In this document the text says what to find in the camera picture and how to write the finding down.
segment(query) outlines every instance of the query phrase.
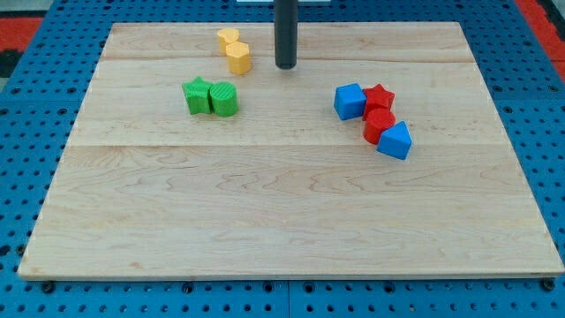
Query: blue pegboard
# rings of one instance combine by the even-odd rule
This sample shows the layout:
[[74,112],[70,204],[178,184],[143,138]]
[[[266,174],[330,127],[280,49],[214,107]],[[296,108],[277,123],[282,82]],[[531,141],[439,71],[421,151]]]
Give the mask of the blue pegboard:
[[[235,0],[56,0],[0,94],[0,316],[565,316],[565,279],[28,283],[16,275],[113,22],[269,22]],[[506,0],[333,0],[301,21],[458,21],[565,258],[565,87]]]

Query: green block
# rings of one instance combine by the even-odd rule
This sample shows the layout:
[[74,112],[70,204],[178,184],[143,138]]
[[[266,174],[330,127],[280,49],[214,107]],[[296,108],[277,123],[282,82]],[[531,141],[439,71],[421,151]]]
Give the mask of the green block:
[[209,99],[211,86],[213,86],[212,83],[206,82],[200,76],[190,83],[183,84],[183,92],[185,92],[186,103],[188,103],[191,115],[212,112]]
[[239,110],[236,87],[228,82],[219,82],[210,88],[210,97],[214,112],[218,116],[233,116]]

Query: wood grain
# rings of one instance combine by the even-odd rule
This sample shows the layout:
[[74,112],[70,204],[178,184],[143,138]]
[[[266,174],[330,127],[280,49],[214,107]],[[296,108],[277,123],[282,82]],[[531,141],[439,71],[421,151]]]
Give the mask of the wood grain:
[[[30,280],[556,276],[561,259],[456,23],[303,24],[298,67],[269,24],[241,24],[253,69],[227,70],[228,24],[116,24],[19,273]],[[188,114],[180,83],[238,89]],[[339,85],[380,82],[415,140],[380,155]]]

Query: black cylinder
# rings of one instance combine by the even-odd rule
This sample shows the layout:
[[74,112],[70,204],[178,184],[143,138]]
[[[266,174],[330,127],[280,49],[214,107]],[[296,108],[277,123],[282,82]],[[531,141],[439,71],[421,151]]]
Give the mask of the black cylinder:
[[297,64],[298,0],[275,0],[275,63],[283,70]]

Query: blue cube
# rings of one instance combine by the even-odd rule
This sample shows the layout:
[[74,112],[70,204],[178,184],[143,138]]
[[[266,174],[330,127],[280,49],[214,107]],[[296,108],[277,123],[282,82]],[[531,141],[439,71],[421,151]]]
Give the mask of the blue cube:
[[412,138],[408,126],[403,121],[382,132],[377,151],[405,160],[412,146]]
[[341,120],[363,116],[366,97],[358,83],[338,87],[335,90],[334,108]]

